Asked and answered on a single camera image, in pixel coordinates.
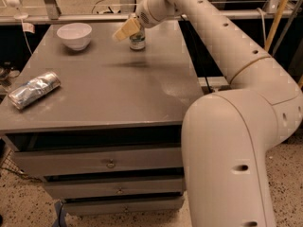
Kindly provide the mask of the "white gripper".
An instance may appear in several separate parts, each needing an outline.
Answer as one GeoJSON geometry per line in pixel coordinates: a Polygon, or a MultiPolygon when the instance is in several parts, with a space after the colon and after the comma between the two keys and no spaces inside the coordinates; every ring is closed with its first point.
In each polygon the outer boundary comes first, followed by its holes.
{"type": "Polygon", "coordinates": [[[127,19],[113,34],[113,39],[121,42],[138,33],[140,25],[144,28],[152,28],[173,14],[174,6],[168,0],[142,0],[136,7],[135,17],[137,19],[134,17],[127,19]]]}

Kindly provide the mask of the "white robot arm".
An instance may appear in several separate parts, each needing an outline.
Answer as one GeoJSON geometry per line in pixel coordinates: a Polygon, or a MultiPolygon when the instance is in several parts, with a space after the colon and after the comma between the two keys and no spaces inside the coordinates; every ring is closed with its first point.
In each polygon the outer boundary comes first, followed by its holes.
{"type": "Polygon", "coordinates": [[[183,120],[192,226],[276,227],[266,153],[301,124],[301,89],[208,0],[143,0],[113,38],[122,41],[172,14],[186,15],[230,85],[197,99],[183,120]]]}

